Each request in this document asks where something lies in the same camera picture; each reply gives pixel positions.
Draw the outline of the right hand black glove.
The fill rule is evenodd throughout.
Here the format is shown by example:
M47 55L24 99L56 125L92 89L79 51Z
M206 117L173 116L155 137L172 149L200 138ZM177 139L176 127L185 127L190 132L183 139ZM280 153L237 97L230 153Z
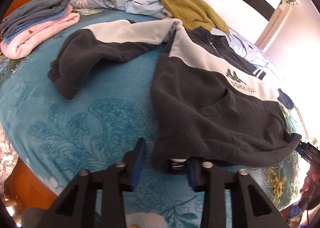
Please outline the right hand black glove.
M319 181L319 164L313 163L310 166L307 176L304 179L304 184L300 189L300 194L311 192Z

